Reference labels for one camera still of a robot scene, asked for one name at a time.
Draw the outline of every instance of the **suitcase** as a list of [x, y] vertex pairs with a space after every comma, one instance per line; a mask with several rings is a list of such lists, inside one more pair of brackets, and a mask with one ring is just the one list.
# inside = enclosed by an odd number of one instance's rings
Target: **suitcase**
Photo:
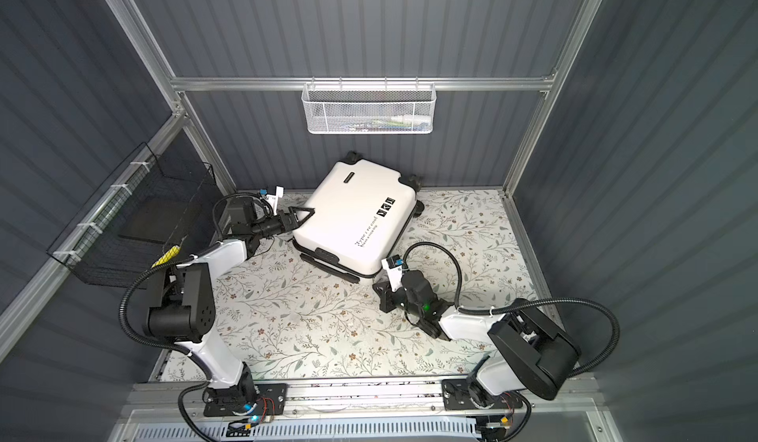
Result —
[[411, 218], [421, 215], [420, 188], [415, 176], [350, 153], [304, 205], [315, 214], [294, 230], [293, 244], [303, 260], [322, 271], [370, 285]]

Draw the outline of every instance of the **floral tablecloth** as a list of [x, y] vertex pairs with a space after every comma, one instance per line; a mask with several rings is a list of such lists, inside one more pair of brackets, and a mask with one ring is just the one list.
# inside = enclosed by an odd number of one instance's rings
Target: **floral tablecloth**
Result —
[[[535, 298], [497, 191], [422, 191], [418, 198], [426, 210], [412, 219], [398, 254], [422, 240], [447, 247], [463, 270], [463, 305]], [[287, 194], [280, 207], [305, 199]], [[476, 341], [433, 340], [400, 310], [381, 312], [369, 286], [303, 262], [286, 236], [262, 241], [258, 253], [214, 284], [216, 329], [256, 379], [467, 373], [493, 350]], [[444, 253], [420, 247], [409, 264], [452, 301], [456, 270]], [[163, 381], [197, 379], [200, 371], [179, 353], [161, 375]]]

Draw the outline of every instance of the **yellow object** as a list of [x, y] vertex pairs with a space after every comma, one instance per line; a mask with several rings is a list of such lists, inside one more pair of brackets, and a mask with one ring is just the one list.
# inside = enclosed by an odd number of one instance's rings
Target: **yellow object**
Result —
[[158, 265], [162, 265], [165, 262], [171, 261], [172, 258], [174, 258], [176, 255], [179, 254], [179, 250], [180, 249], [181, 248], [179, 248], [178, 245], [174, 245], [173, 247], [171, 247], [171, 249], [169, 249], [168, 251], [166, 251], [166, 253], [162, 257], [160, 257], [159, 260], [157, 260], [156, 262], [154, 262], [152, 264], [151, 268], [154, 268], [154, 267], [156, 267]]

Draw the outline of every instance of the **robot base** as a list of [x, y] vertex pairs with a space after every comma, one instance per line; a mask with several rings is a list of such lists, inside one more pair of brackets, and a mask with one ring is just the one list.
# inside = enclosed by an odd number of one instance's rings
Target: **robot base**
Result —
[[[442, 395], [445, 401], [445, 410], [461, 411], [467, 409], [482, 409], [474, 404], [469, 393], [469, 381], [467, 378], [454, 378], [442, 380]], [[492, 397], [492, 406], [487, 409], [519, 409], [524, 403], [509, 393], [503, 393]]]
[[[271, 399], [273, 407], [266, 409], [266, 416], [284, 414], [284, 400], [287, 398], [286, 384], [255, 384], [247, 365], [242, 369], [240, 382], [231, 388], [206, 389], [209, 398], [205, 400], [205, 417], [234, 416], [233, 411], [241, 411], [246, 404], [253, 404], [262, 397]], [[263, 404], [259, 404], [249, 416], [263, 414]]]

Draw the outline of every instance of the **mesh basket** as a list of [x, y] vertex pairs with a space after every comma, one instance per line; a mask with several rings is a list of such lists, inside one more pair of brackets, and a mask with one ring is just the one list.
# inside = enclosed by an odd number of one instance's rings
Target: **mesh basket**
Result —
[[437, 92], [407, 90], [322, 90], [306, 85], [302, 106], [308, 131], [316, 134], [431, 133]]
[[[88, 285], [127, 287], [174, 245], [177, 258], [208, 247], [212, 206], [221, 197], [212, 167], [152, 155], [86, 223], [70, 224], [77, 239], [48, 254]], [[151, 234], [155, 228], [159, 231]]]

